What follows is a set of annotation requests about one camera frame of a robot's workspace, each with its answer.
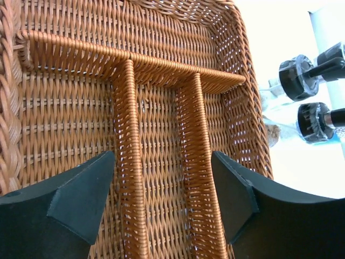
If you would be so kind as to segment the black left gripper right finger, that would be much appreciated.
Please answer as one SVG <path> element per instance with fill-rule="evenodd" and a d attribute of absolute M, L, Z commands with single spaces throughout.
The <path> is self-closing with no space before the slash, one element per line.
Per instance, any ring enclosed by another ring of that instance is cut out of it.
<path fill-rule="evenodd" d="M 235 258 L 344 258 L 344 199 L 286 187 L 219 151 L 211 167 Z"/>

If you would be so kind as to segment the black spout bottle brown spice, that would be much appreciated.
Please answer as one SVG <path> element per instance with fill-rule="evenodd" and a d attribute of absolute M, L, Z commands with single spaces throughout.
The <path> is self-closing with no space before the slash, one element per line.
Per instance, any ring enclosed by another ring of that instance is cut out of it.
<path fill-rule="evenodd" d="M 331 110 L 322 102 L 280 106 L 268 111 L 264 123 L 277 125 L 282 140 L 300 139 L 309 145 L 344 143 L 344 108 Z"/>

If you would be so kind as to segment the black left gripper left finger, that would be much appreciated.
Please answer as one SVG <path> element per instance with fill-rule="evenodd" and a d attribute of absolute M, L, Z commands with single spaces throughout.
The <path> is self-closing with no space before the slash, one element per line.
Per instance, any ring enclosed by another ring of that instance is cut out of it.
<path fill-rule="evenodd" d="M 1 197 L 1 258 L 88 258 L 113 179 L 103 152 Z"/>

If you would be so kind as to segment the black spout bottle white spice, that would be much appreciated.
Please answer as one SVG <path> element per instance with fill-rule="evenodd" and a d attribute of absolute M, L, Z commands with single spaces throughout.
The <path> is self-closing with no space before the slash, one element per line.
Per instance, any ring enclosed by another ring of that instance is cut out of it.
<path fill-rule="evenodd" d="M 344 78 L 344 42 L 321 52 L 314 60 L 300 54 L 282 62 L 278 76 L 268 80 L 268 88 L 261 89 L 263 111 L 314 97 L 323 83 Z"/>

